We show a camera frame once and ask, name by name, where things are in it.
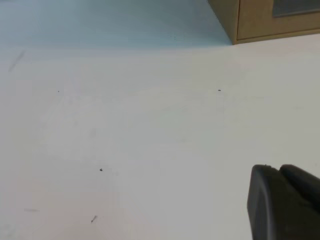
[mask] white floor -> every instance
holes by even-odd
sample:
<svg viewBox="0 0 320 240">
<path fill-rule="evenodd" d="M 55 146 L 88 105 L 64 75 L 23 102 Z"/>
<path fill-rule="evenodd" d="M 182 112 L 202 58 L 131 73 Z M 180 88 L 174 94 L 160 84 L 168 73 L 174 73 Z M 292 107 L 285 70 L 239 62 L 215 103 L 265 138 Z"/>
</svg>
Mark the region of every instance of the white floor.
<svg viewBox="0 0 320 240">
<path fill-rule="evenodd" d="M 253 165 L 320 176 L 319 52 L 206 0 L 1 0 L 0 240 L 251 239 Z"/>
</svg>

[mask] cabinet door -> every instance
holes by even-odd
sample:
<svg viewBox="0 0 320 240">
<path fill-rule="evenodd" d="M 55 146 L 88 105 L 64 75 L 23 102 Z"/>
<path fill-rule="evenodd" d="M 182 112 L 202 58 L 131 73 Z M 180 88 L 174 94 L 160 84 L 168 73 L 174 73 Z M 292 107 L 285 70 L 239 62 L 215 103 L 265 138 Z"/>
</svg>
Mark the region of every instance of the cabinet door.
<svg viewBox="0 0 320 240">
<path fill-rule="evenodd" d="M 238 40 L 320 29 L 320 0 L 240 0 Z"/>
</svg>

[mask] black plastic object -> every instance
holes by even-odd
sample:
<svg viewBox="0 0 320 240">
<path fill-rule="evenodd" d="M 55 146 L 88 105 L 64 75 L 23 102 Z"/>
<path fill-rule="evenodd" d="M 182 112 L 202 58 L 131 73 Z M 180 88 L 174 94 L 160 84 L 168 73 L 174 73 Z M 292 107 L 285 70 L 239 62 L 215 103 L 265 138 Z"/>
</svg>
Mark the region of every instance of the black plastic object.
<svg viewBox="0 0 320 240">
<path fill-rule="evenodd" d="M 247 209 L 253 240 L 320 240 L 320 179 L 296 166 L 255 165 Z"/>
</svg>

